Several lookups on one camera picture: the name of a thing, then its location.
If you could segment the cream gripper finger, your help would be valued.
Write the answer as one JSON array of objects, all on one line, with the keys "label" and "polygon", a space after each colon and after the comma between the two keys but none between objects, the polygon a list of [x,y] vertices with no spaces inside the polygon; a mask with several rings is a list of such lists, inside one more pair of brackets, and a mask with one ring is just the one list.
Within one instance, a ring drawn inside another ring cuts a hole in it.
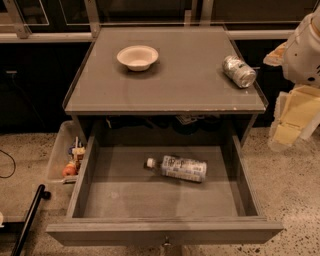
[{"label": "cream gripper finger", "polygon": [[286,43],[280,44],[264,57],[263,63],[269,66],[281,66],[283,64],[285,49]]},{"label": "cream gripper finger", "polygon": [[268,146],[286,150],[298,139],[307,140],[320,125],[320,88],[297,84],[276,100]]}]

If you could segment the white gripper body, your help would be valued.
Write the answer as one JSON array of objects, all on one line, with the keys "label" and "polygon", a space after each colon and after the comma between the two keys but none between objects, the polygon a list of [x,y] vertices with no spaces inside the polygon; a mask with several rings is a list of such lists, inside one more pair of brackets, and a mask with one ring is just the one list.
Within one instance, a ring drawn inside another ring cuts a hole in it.
[{"label": "white gripper body", "polygon": [[320,6],[289,36],[282,69],[284,78],[295,84],[320,86]]}]

